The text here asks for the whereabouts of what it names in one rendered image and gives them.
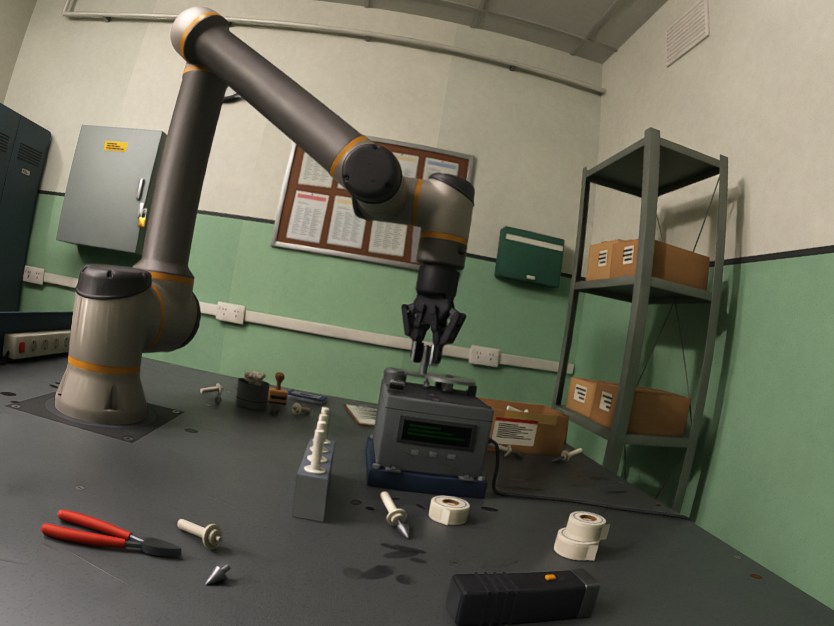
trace green first aid box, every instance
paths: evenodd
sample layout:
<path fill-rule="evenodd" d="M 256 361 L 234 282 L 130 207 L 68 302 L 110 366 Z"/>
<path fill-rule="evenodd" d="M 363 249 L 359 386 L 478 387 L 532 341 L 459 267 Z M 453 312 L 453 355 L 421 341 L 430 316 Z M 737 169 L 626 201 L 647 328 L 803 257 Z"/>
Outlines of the green first aid box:
<path fill-rule="evenodd" d="M 558 287 L 565 240 L 505 226 L 498 242 L 495 277 Z"/>

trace wall vent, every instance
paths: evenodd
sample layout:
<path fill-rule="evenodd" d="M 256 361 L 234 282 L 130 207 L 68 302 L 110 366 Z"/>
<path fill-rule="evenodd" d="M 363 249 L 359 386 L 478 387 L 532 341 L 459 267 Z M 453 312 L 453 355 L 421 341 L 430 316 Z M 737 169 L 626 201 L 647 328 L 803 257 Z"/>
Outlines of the wall vent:
<path fill-rule="evenodd" d="M 707 0 L 701 0 L 666 31 L 666 67 L 709 37 Z"/>
<path fill-rule="evenodd" d="M 31 146 L 27 146 L 25 143 L 21 143 L 20 147 L 17 149 L 17 158 L 23 161 L 24 163 L 28 163 L 33 167 L 37 167 L 41 164 L 41 153 L 39 150 L 35 150 Z"/>

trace black table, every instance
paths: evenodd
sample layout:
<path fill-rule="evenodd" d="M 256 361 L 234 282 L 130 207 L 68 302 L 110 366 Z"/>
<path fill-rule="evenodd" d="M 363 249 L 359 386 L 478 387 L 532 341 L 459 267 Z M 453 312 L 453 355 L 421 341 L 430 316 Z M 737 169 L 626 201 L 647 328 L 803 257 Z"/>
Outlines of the black table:
<path fill-rule="evenodd" d="M 2 624 L 451 625 L 445 598 L 455 573 L 576 567 L 601 584 L 583 624 L 834 623 L 834 611 L 686 520 L 490 490 L 471 501 L 466 525 L 447 527 L 428 518 L 430 495 L 394 492 L 409 514 L 407 541 L 385 523 L 380 490 L 365 484 L 371 429 L 358 426 L 339 398 L 328 402 L 337 449 L 327 519 L 295 519 L 295 474 L 317 411 L 240 409 L 234 378 L 148 359 L 148 401 L 182 413 L 141 439 L 12 408 L 54 393 L 65 364 L 46 357 L 0 367 L 0 393 L 16 394 L 0 396 Z M 218 381 L 226 390 L 219 406 L 198 391 Z M 488 476 L 492 462 L 490 454 Z M 498 484 L 668 511 L 582 455 L 556 464 L 503 459 Z M 44 537 L 40 525 L 59 524 L 62 508 L 176 543 L 182 559 Z M 611 533 L 595 562 L 579 564 L 557 555 L 553 542 L 570 512 L 586 508 L 603 514 Z M 223 544 L 209 551 L 176 528 L 179 518 L 219 524 Z M 225 563 L 228 581 L 205 586 Z"/>

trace roll of tape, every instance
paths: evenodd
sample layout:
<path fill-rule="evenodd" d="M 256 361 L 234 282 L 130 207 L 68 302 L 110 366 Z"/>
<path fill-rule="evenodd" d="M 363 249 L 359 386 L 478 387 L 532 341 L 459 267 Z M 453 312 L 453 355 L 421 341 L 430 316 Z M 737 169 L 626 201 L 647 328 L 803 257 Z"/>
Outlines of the roll of tape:
<path fill-rule="evenodd" d="M 565 535 L 565 528 L 559 529 L 553 550 L 559 556 L 571 561 L 593 561 L 597 558 L 599 541 L 577 541 Z"/>
<path fill-rule="evenodd" d="M 435 496 L 429 505 L 429 517 L 444 526 L 460 526 L 469 519 L 469 503 L 457 496 Z"/>
<path fill-rule="evenodd" d="M 602 515 L 588 511 L 574 511 L 568 518 L 565 536 L 577 541 L 603 541 L 608 539 L 610 524 Z"/>

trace power strip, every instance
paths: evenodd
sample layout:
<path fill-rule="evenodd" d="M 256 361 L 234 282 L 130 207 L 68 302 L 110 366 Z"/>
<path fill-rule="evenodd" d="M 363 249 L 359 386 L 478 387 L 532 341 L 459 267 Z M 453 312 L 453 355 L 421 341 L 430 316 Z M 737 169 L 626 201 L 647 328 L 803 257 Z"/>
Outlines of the power strip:
<path fill-rule="evenodd" d="M 69 330 L 8 333 L 3 339 L 3 354 L 9 359 L 30 359 L 69 352 Z"/>

